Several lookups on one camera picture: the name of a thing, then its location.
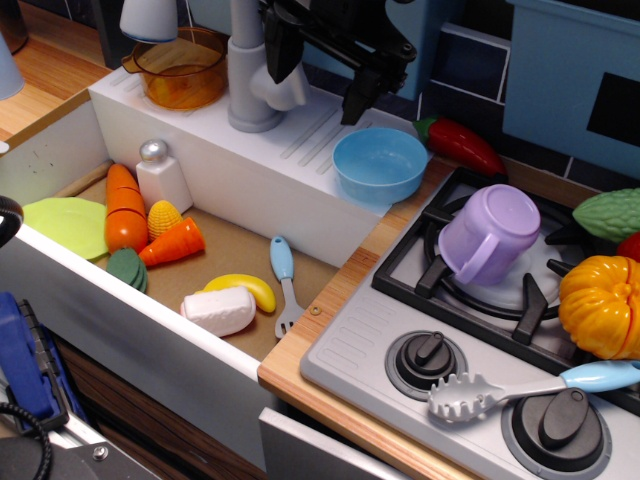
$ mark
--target toy stove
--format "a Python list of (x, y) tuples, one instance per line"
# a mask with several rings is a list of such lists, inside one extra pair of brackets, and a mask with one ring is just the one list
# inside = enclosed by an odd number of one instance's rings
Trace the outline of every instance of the toy stove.
[(428, 413), (431, 384), (451, 373), (482, 373), (507, 385), (596, 360), (562, 329), (558, 288), (582, 259), (613, 252), (570, 209), (530, 195), (542, 217), (540, 236), (498, 285), (458, 284), (439, 256), (442, 227), (473, 192), (500, 181), (456, 170), (307, 352), (302, 374), (486, 478), (635, 478), (637, 385), (587, 395), (578, 433), (553, 448), (540, 443), (537, 426), (556, 395), (500, 404), (469, 422)]

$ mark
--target toy pumpkin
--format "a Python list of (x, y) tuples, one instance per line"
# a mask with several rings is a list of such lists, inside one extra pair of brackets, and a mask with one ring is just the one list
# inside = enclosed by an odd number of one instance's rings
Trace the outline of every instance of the toy pumpkin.
[(596, 255), (560, 283), (559, 318), (578, 347), (608, 359), (640, 359), (640, 264)]

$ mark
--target white cabinet door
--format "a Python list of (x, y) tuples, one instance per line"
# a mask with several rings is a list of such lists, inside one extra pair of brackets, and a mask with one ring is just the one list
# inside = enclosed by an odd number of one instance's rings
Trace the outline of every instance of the white cabinet door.
[(270, 408), (260, 414), (269, 480), (406, 480), (389, 465)]

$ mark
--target purple cup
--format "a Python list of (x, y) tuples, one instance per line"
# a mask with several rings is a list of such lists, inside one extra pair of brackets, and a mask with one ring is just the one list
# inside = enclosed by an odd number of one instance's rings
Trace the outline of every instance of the purple cup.
[(462, 284), (504, 279), (540, 232), (540, 212), (522, 191), (492, 185), (475, 192), (438, 237), (440, 255)]

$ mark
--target orange pot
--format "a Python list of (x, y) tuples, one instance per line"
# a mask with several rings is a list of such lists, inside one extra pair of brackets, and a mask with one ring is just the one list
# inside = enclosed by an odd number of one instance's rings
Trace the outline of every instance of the orange pot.
[(173, 42), (138, 43), (122, 66), (141, 74), (144, 92), (153, 103), (193, 110), (218, 100), (228, 85), (226, 39), (204, 28), (180, 28)]

